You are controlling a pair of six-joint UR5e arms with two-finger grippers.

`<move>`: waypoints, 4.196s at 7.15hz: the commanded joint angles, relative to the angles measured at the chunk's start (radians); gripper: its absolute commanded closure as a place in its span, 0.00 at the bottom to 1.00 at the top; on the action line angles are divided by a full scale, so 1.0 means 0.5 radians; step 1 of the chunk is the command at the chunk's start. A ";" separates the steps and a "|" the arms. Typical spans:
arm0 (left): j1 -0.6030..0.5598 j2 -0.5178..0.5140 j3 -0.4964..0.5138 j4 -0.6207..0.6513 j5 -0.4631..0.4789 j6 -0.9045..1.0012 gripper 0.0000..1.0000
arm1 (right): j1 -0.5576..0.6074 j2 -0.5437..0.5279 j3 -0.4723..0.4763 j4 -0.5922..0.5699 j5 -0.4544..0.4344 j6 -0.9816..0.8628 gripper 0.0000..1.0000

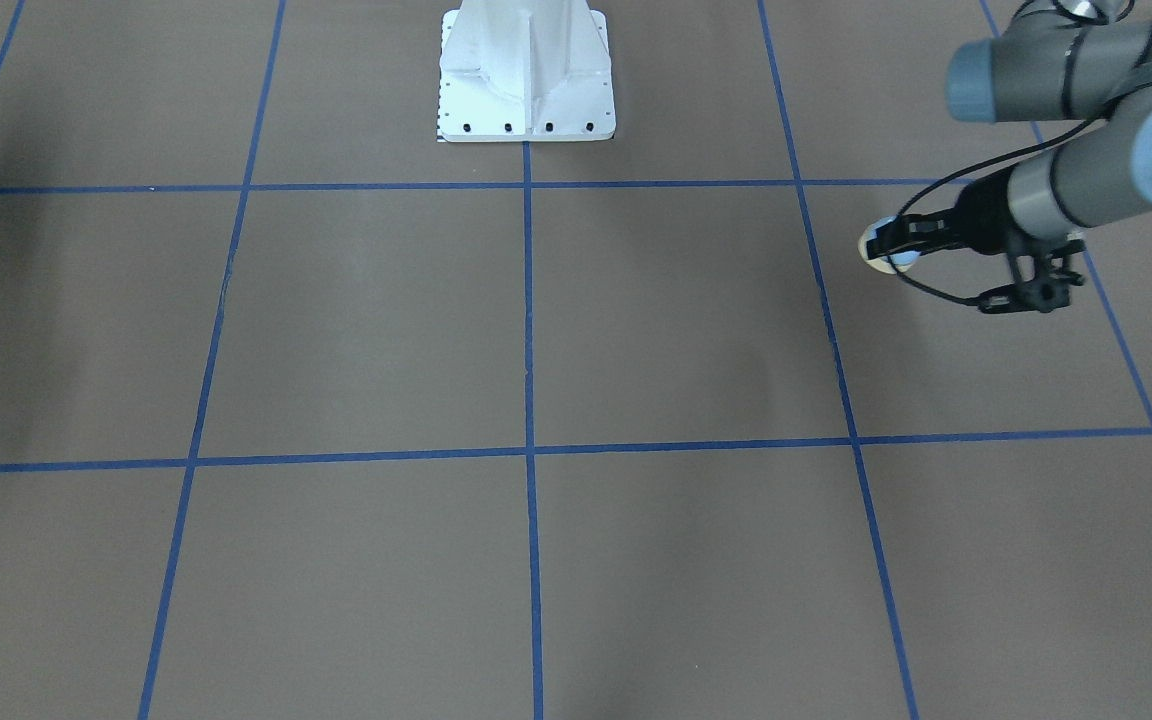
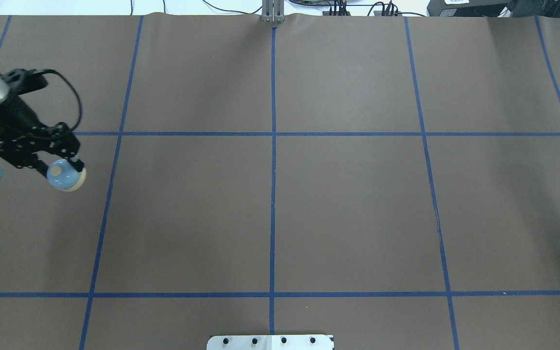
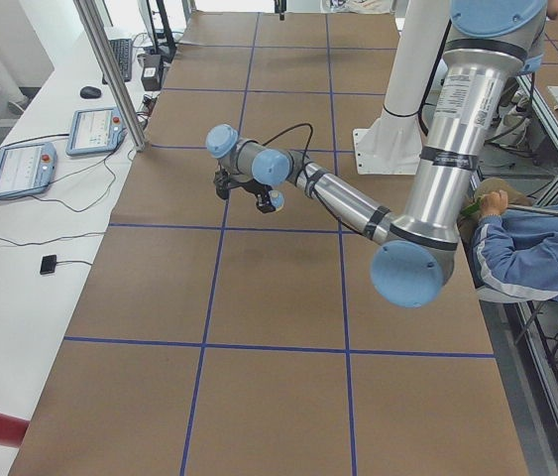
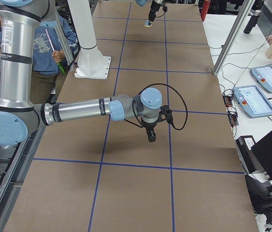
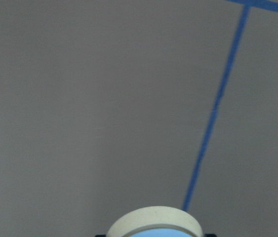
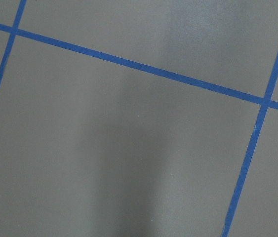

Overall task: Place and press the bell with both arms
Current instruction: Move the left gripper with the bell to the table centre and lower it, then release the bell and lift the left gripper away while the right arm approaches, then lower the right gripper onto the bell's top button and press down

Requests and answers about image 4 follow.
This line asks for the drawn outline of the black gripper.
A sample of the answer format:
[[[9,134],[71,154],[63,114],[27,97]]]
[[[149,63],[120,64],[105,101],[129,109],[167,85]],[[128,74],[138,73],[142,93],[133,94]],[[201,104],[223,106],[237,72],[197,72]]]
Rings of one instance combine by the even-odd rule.
[[[155,20],[156,13],[159,11],[160,7],[161,7],[161,4],[159,3],[156,3],[156,2],[151,3],[150,12],[148,15],[148,20],[150,22],[153,22]]]
[[[145,116],[141,116],[141,123],[142,123],[143,127],[146,128],[148,141],[150,143],[155,142],[156,141],[156,134],[155,134],[155,131],[154,131],[154,127],[158,123],[158,116],[154,117],[154,118],[148,118],[148,117],[145,117]]]

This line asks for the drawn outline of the person's hand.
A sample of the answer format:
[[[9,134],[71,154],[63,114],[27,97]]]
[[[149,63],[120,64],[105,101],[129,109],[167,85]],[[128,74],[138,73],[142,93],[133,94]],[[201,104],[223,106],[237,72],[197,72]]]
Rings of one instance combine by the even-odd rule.
[[[64,58],[65,58],[65,54],[63,50],[54,50],[52,52],[52,58],[55,61],[55,63],[61,63]]]

